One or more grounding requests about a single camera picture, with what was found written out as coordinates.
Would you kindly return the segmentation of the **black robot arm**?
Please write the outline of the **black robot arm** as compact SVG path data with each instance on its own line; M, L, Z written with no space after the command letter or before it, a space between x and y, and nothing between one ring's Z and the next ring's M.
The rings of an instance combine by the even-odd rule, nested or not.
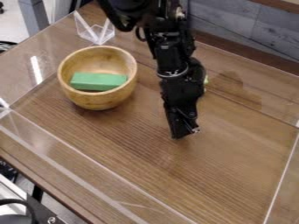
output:
M200 131L196 104L204 95L206 69L196 49L181 0L97 0L112 25L135 32L156 60L163 108L172 138Z

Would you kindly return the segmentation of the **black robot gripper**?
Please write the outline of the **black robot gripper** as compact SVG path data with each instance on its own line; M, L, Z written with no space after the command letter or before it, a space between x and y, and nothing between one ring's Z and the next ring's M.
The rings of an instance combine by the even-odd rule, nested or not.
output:
M160 73L164 113L173 139L200 132L196 103L204 93L204 71L171 76Z

